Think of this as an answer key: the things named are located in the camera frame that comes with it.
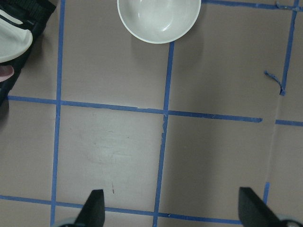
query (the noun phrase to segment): bowl rim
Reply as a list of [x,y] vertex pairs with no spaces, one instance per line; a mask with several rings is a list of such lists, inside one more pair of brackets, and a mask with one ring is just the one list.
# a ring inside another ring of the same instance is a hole
[[120,16],[120,19],[123,23],[123,25],[126,27],[126,29],[133,35],[135,36],[136,38],[144,41],[144,42],[147,42],[147,43],[150,43],[150,44],[167,44],[167,43],[170,43],[170,42],[173,42],[179,38],[181,38],[182,36],[184,36],[191,28],[192,26],[195,24],[195,22],[197,21],[198,19],[198,16],[199,16],[199,13],[200,13],[200,9],[201,9],[201,0],[196,0],[199,4],[199,7],[197,8],[197,13],[195,15],[195,19],[193,20],[193,22],[191,23],[190,26],[188,26],[187,30],[185,30],[182,34],[178,35],[177,37],[173,38],[173,39],[169,39],[169,40],[165,40],[165,41],[160,41],[160,42],[156,42],[156,41],[152,41],[152,40],[147,40],[147,39],[143,39],[141,38],[140,36],[138,36],[137,34],[135,34],[127,25],[126,23],[124,22],[124,19],[121,15],[121,12],[120,12],[120,6],[119,6],[119,2],[120,0],[117,0],[117,7],[118,7],[118,13],[119,13],[119,16]]

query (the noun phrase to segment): blue tape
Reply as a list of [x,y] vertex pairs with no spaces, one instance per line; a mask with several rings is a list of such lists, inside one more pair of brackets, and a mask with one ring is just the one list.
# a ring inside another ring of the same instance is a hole
[[[298,7],[298,4],[299,4],[299,1],[296,0],[294,2],[294,7],[295,8]],[[282,86],[281,86],[281,88],[283,88],[283,92],[280,92],[280,95],[282,95],[282,96],[285,95],[287,73],[288,73],[288,69],[289,69],[289,62],[290,62],[290,58],[291,58],[292,46],[293,46],[293,40],[294,40],[294,23],[295,23],[296,16],[297,16],[297,12],[294,10],[292,12],[292,19],[291,19],[291,23],[290,23],[287,50],[286,50],[284,69],[283,69],[283,78],[282,78]]]
[[71,208],[79,208],[82,209],[82,204],[69,203],[69,202],[56,202],[56,206],[59,207],[71,207]]
[[267,204],[268,195],[269,195],[270,182],[265,183],[264,192],[263,192],[263,202]]
[[51,202],[47,201],[47,200],[37,200],[37,199],[30,199],[30,198],[23,198],[23,197],[16,197],[16,196],[6,196],[6,195],[0,195],[0,200],[30,202],[30,203],[51,205]]
[[294,6],[284,6],[284,5],[281,5],[281,4],[277,1],[277,2],[276,2],[276,6],[277,6],[277,8],[279,8],[279,9],[293,10],[293,11],[296,11],[296,12],[302,11],[302,8],[299,7],[299,0],[295,0]]
[[151,211],[129,210],[129,209],[111,208],[111,207],[105,207],[105,211],[116,212],[116,213],[125,213],[125,214],[147,215],[147,216],[153,216],[154,215],[154,212],[151,212]]
[[98,109],[110,109],[110,110],[121,110],[121,111],[131,111],[131,112],[141,112],[141,113],[151,113],[151,114],[163,114],[163,110],[159,109],[143,109],[132,106],[121,106],[121,105],[107,105],[107,104],[97,104],[97,103],[82,103],[73,101],[61,101],[61,105],[68,106],[80,106],[80,107],[90,107]]
[[20,96],[8,96],[8,100],[30,102],[30,103],[44,103],[44,104],[57,103],[57,101],[53,99],[31,98],[31,97],[20,97]]
[[300,127],[303,127],[303,122],[294,122],[294,121],[276,120],[276,124],[280,124],[280,125],[291,125],[291,126],[300,126]]
[[276,5],[237,2],[237,1],[202,0],[202,3],[223,5],[223,6],[232,6],[232,7],[249,7],[249,8],[258,8],[258,9],[278,9],[278,7]]
[[159,213],[159,217],[175,218],[175,219],[188,220],[188,221],[200,221],[200,222],[241,225],[241,222],[239,220],[229,220],[229,219],[220,219],[220,218],[202,218],[202,217],[193,217],[193,216],[186,216],[186,215],[179,215],[179,214],[165,214],[165,213]]
[[54,146],[54,149],[53,149],[53,175],[52,175],[52,197],[51,197],[51,217],[50,217],[51,225],[53,225],[55,222],[55,210],[56,210],[59,131],[60,131],[60,115],[61,115],[61,84],[62,84],[64,14],[65,14],[65,0],[61,0],[60,19],[59,19],[58,63],[57,63],[56,122],[55,122],[55,135],[54,135],[54,145],[53,145]]
[[274,74],[271,74],[267,71],[264,71],[264,74],[270,78],[272,78],[273,80],[275,80],[279,86],[280,86],[280,95],[284,96],[285,95],[285,88],[283,87],[283,85],[281,84],[281,82],[279,81],[279,79],[274,75]]
[[254,123],[259,123],[263,121],[262,118],[255,118],[255,117],[220,115],[220,114],[210,114],[210,113],[204,114],[204,113],[193,113],[193,112],[183,112],[183,111],[173,111],[173,110],[169,110],[169,115],[184,116],[184,117],[199,117],[199,118],[219,119],[219,120],[229,120],[229,121],[254,122]]
[[166,72],[166,83],[165,83],[165,95],[163,103],[163,133],[162,133],[162,143],[160,147],[160,157],[159,157],[159,168],[158,168],[158,178],[157,178],[157,189],[155,196],[155,206],[154,206],[154,216],[152,221],[152,226],[156,227],[158,225],[158,213],[160,206],[160,195],[161,195],[161,184],[162,184],[162,174],[163,174],[163,165],[164,165],[164,153],[165,153],[165,144],[166,144],[166,134],[168,126],[168,109],[169,109],[169,93],[170,93],[170,83],[171,83],[171,72],[173,64],[173,55],[174,55],[175,42],[169,44],[169,56],[167,63],[167,72]]
[[175,42],[171,42],[169,44],[169,57],[168,57],[167,72],[166,72],[165,95],[164,95],[164,104],[163,104],[164,111],[168,111],[168,109],[169,109],[169,93],[170,93],[171,71],[172,71],[172,62],[173,62],[173,56],[174,56],[174,47],[175,47]]

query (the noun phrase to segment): white bowl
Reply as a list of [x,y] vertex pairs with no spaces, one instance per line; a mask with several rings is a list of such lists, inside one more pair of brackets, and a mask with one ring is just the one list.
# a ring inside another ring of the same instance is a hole
[[117,0],[120,18],[138,39],[165,44],[183,36],[194,25],[201,0]]

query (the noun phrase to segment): white object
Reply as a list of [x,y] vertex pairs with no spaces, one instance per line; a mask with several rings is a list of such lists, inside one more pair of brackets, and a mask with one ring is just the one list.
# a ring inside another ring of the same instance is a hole
[[[5,18],[20,23],[19,20],[1,12]],[[29,30],[24,30],[0,18],[0,63],[10,61],[23,54],[32,44],[33,35]]]
[[117,0],[126,29],[138,39],[164,44],[183,36],[198,18],[201,0]]

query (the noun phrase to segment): pink object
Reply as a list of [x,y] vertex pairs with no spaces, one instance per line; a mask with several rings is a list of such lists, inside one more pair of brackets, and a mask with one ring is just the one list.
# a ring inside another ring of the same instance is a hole
[[0,65],[0,82],[7,80],[15,71],[11,65]]

